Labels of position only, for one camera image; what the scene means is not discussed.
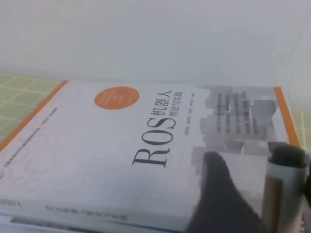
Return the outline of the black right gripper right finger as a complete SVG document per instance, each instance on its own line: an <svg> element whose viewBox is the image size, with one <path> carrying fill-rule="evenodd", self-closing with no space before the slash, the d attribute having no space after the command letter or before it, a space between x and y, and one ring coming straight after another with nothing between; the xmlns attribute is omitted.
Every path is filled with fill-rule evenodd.
<svg viewBox="0 0 311 233"><path fill-rule="evenodd" d="M307 176L306 181L304 184L304 197L307 201L308 207L311 208L311 153L309 151L304 151L305 154L305 162L306 162L306 169L307 169Z"/></svg>

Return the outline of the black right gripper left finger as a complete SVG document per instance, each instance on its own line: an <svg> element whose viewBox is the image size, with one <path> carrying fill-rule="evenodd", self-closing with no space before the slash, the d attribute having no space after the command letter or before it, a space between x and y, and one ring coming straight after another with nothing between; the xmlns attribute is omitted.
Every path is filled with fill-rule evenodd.
<svg viewBox="0 0 311 233"><path fill-rule="evenodd" d="M267 230L235 187L220 154L203 156L203 186L187 233L266 233Z"/></svg>

